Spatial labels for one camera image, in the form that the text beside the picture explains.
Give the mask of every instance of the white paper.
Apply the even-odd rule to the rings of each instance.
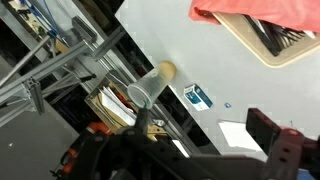
[[[104,90],[101,91],[101,95],[103,106],[119,116],[129,126],[133,126],[135,124],[136,115],[130,112],[113,92],[111,93],[107,88],[104,88]]]
[[[242,147],[255,151],[262,151],[256,141],[246,130],[246,125],[233,122],[219,122],[219,126],[230,147]]]

